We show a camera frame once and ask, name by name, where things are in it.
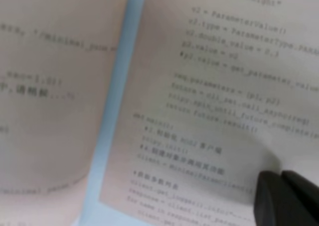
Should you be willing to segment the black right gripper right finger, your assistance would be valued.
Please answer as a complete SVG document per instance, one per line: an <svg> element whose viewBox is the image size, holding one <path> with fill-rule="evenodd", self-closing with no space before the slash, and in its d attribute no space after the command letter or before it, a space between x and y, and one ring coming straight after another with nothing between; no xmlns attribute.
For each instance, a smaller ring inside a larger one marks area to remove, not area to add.
<svg viewBox="0 0 319 226"><path fill-rule="evenodd" d="M319 187L295 171L283 171L281 177L318 224Z"/></svg>

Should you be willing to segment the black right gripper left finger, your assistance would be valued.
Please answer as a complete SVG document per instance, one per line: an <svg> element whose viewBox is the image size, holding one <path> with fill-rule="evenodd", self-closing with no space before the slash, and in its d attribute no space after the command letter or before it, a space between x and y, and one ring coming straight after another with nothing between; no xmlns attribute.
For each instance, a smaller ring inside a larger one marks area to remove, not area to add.
<svg viewBox="0 0 319 226"><path fill-rule="evenodd" d="M301 226L302 205L281 177L271 171L258 176L254 201L258 226Z"/></svg>

